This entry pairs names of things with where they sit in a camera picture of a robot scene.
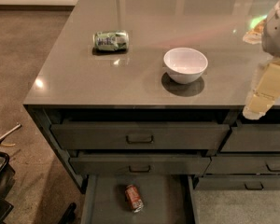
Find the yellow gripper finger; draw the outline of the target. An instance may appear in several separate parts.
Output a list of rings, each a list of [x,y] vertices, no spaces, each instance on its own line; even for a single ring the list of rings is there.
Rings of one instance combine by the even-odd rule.
[[[266,20],[258,22],[252,29],[245,33],[243,41],[248,44],[260,44]]]
[[[252,78],[251,90],[246,96],[243,116],[257,120],[280,98],[280,58],[258,66]]]

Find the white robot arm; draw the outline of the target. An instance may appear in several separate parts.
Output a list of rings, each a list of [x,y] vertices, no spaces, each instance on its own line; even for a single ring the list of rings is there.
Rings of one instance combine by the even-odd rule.
[[[246,119],[257,120],[280,98],[280,0],[243,37],[248,44],[261,44],[264,52],[273,56],[260,64],[251,83],[243,110]]]

